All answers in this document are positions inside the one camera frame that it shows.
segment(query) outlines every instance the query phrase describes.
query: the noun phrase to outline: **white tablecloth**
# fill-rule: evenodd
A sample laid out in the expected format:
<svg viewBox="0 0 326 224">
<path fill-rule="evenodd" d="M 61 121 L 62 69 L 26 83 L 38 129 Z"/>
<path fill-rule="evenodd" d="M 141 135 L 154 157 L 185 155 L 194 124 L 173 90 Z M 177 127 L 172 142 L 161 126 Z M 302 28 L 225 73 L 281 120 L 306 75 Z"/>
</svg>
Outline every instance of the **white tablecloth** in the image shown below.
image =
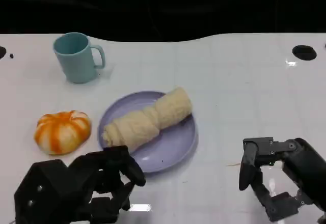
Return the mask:
<svg viewBox="0 0 326 224">
<path fill-rule="evenodd" d="M 238 190 L 242 140 L 302 137 L 326 158 L 326 34 L 231 34 L 179 43 L 118 43 L 91 38 L 104 48 L 107 67 L 98 79 L 66 81 L 52 43 L 58 35 L 0 35 L 7 55 L 0 60 L 1 157 L 0 222 L 14 219 L 13 194 L 35 161 L 54 159 L 33 140 L 43 114 L 77 109 L 93 122 L 90 139 L 60 157 L 100 150 L 99 120 L 115 100 L 140 90 L 167 92 L 183 86 L 194 105 L 199 144 L 194 156 L 136 188 L 132 204 L 150 212 L 121 212 L 118 223 L 269 223 L 251 189 Z M 299 44 L 317 52 L 301 61 L 291 51 Z M 96 62 L 99 54 L 94 51 Z M 279 165 L 264 169 L 274 194 L 297 187 Z M 286 224 L 314 223 L 322 215 L 305 206 Z"/>
</svg>

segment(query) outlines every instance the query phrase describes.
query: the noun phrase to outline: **black background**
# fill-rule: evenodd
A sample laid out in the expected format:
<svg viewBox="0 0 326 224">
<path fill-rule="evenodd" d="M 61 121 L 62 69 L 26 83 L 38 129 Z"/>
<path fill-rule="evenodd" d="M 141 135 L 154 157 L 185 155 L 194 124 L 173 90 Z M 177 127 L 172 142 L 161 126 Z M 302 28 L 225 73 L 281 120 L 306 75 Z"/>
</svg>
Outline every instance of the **black background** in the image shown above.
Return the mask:
<svg viewBox="0 0 326 224">
<path fill-rule="evenodd" d="M 325 0 L 1 0 L 0 33 L 82 32 L 113 41 L 325 32 Z"/>
</svg>

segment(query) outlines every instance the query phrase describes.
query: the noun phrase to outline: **rolled towel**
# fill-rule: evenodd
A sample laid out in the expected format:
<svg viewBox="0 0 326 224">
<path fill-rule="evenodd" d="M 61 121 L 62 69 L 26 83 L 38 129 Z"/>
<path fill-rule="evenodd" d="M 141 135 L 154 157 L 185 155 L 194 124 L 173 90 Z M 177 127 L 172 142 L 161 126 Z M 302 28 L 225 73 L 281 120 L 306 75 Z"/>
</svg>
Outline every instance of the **rolled towel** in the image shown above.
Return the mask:
<svg viewBox="0 0 326 224">
<path fill-rule="evenodd" d="M 104 127 L 102 137 L 109 147 L 126 145 L 130 151 L 151 141 L 159 131 L 178 124 L 192 112 L 191 101 L 183 88 L 176 88 L 152 106 L 132 111 Z"/>
</svg>

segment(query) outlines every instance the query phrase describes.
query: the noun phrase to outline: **mug handle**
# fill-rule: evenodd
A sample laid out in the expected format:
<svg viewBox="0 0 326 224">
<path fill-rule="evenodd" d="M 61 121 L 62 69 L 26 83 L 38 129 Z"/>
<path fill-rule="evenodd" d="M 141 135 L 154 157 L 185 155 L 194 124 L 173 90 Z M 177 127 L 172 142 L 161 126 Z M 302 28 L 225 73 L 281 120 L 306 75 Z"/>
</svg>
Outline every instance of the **mug handle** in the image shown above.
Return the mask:
<svg viewBox="0 0 326 224">
<path fill-rule="evenodd" d="M 100 45 L 91 45 L 90 47 L 97 49 L 100 52 L 101 59 L 102 59 L 102 65 L 94 65 L 94 68 L 103 69 L 105 67 L 105 54 L 103 48 Z"/>
</svg>

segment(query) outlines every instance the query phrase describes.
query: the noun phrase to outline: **plate rim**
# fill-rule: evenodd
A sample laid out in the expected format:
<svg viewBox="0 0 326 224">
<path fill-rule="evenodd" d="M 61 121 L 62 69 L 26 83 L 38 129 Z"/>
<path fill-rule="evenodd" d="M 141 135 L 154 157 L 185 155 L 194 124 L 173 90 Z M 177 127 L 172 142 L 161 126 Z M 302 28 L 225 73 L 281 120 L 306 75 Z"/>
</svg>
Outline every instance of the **plate rim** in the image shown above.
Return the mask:
<svg viewBox="0 0 326 224">
<path fill-rule="evenodd" d="M 106 110 L 105 110 L 105 112 L 102 114 L 102 116 L 101 116 L 101 118 L 100 118 L 100 120 L 99 120 L 99 124 L 98 124 L 98 126 L 97 126 L 97 141 L 98 141 L 98 143 L 99 143 L 99 145 L 100 145 L 100 147 L 101 147 L 101 149 L 103 150 L 103 145 L 101 144 L 101 142 L 100 142 L 100 125 L 101 125 L 101 122 L 102 122 L 102 119 L 104 118 L 104 116 L 106 115 L 106 113 L 115 105 L 115 104 L 117 104 L 117 103 L 119 103 L 121 100 L 124 100 L 124 99 L 126 99 L 127 97 L 130 97 L 130 96 L 133 96 L 133 95 L 136 95 L 136 94 L 141 94 L 141 93 L 158 93 L 158 94 L 161 94 L 162 96 L 164 96 L 166 93 L 164 93 L 164 92 L 161 92 L 161 91 L 153 91 L 153 90 L 145 90 L 145 91 L 139 91 L 139 92 L 134 92 L 134 93 L 130 93 L 130 94 L 127 94 L 127 95 L 125 95 L 125 96 L 123 96 L 123 97 L 121 97 L 121 98 L 119 98 L 119 99 L 117 99 L 115 102 L 113 102 Z M 168 165 L 166 165 L 166 166 L 162 166 L 162 167 L 158 167 L 158 168 L 156 168 L 156 169 L 153 169 L 153 170 L 151 170 L 151 171 L 144 171 L 143 169 L 142 169 L 142 171 L 144 172 L 144 173 L 157 173 L 157 172 L 161 172 L 161 171 L 164 171 L 164 170 L 167 170 L 167 169 L 169 169 L 169 168 L 171 168 L 171 167 L 173 167 L 173 166 L 175 166 L 175 165 L 177 165 L 177 164 L 179 164 L 181 161 L 183 161 L 188 155 L 189 155 L 189 153 L 193 150 L 193 148 L 194 148 L 194 146 L 196 145 L 196 143 L 199 141 L 199 136 L 198 136 L 198 127 L 197 127 L 197 123 L 196 123 L 196 120 L 195 120 L 195 118 L 194 118 L 194 115 L 193 115 L 193 113 L 191 113 L 190 115 L 189 115 L 190 117 L 191 117 L 191 119 L 193 120 L 193 123 L 194 123 L 194 129 L 195 129 L 195 133 L 194 133 L 194 138 L 193 138 L 193 140 L 192 140 L 192 142 L 191 142 L 191 145 L 190 145 L 190 147 L 188 148 L 188 150 L 182 155 L 182 157 L 180 157 L 180 158 L 178 158 L 176 161 L 174 161 L 173 163 L 171 163 L 171 164 L 168 164 Z M 136 152 L 137 150 L 135 150 L 135 151 L 132 151 L 132 152 L 130 152 L 130 155 L 131 155 L 131 157 L 133 157 L 133 153 L 134 152 Z"/>
</svg>

